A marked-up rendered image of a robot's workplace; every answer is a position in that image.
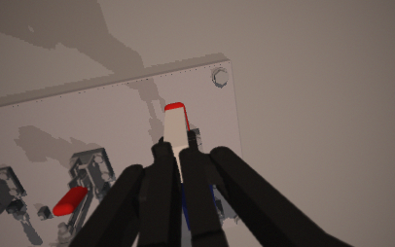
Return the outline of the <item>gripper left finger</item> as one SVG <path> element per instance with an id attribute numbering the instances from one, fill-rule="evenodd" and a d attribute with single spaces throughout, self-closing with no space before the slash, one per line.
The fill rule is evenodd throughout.
<path id="1" fill-rule="evenodd" d="M 68 247 L 132 247 L 138 233 L 136 247 L 181 247 L 183 180 L 174 109 L 165 110 L 163 137 L 151 150 L 154 163 L 127 167 Z"/>

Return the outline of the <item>grey toggle clamp with red handle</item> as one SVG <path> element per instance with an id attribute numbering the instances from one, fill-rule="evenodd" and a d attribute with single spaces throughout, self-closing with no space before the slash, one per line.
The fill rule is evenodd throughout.
<path id="1" fill-rule="evenodd" d="M 112 180 L 114 175 L 104 148 L 75 153 L 69 161 L 68 173 L 71 178 L 67 184 L 69 191 L 54 207 L 53 213 L 57 217 L 72 214 L 67 225 L 62 222 L 57 226 L 59 228 L 57 233 L 59 242 L 56 247 L 69 246 L 82 228 L 93 196 L 100 197 L 105 181 Z"/>

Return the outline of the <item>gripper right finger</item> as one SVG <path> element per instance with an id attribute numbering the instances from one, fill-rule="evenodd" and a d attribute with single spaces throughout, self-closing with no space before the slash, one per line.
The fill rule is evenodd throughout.
<path id="1" fill-rule="evenodd" d="M 198 150 L 184 107 L 174 109 L 192 247 L 229 247 L 209 185 L 263 247 L 353 247 L 325 232 L 230 148 Z"/>

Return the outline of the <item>beige fixture plate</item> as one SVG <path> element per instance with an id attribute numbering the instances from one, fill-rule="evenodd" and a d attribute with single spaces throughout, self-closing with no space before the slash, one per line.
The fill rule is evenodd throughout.
<path id="1" fill-rule="evenodd" d="M 212 80 L 217 68 L 229 79 Z M 104 148 L 114 175 L 130 165 L 154 163 L 152 146 L 164 133 L 164 107 L 182 102 L 190 129 L 199 129 L 203 152 L 230 148 L 243 159 L 232 62 L 202 64 L 76 88 L 0 105 L 0 168 L 11 166 L 24 188 L 19 212 L 0 215 L 0 247 L 52 247 L 57 225 L 54 206 L 68 193 L 69 160 L 75 153 Z M 51 214 L 37 215 L 48 206 Z M 20 212 L 27 212 L 20 221 Z"/>

